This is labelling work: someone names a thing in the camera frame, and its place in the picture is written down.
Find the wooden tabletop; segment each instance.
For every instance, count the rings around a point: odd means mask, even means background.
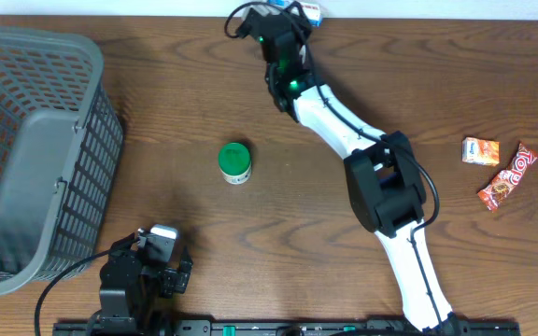
[[[98,249],[154,223],[179,229],[195,264],[174,309],[216,319],[402,314],[383,247],[350,209],[341,160],[276,110],[259,46],[226,38],[223,19],[0,24],[82,34],[101,47],[127,131]],[[538,153],[538,22],[326,20],[311,43],[340,100],[369,124],[406,133],[434,179],[442,209],[428,246],[454,310],[514,318],[523,335],[538,335],[538,161],[499,212],[475,195],[519,140]],[[500,141],[502,163],[462,163],[467,135]],[[242,186],[228,185],[217,164],[234,140],[252,146]],[[51,291],[46,334],[100,308],[104,262]],[[33,332],[44,286],[0,298],[0,334]]]

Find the white background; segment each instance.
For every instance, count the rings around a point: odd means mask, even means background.
[[[0,0],[0,14],[227,16],[244,0]],[[538,0],[317,0],[326,17],[538,20]]]

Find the green bottle cap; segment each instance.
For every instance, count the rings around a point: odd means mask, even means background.
[[[238,143],[225,145],[219,152],[219,168],[225,175],[229,176],[239,176],[246,173],[250,168],[248,149]]]

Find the red candy wrapper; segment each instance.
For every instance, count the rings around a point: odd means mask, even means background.
[[[510,192],[520,183],[522,176],[535,161],[537,153],[524,144],[518,145],[518,153],[505,170],[500,171],[489,185],[478,192],[478,197],[490,211],[495,211]]]

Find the gray plastic basket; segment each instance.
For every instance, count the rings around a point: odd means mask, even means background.
[[[102,72],[88,38],[0,27],[0,295],[94,250],[123,142]]]

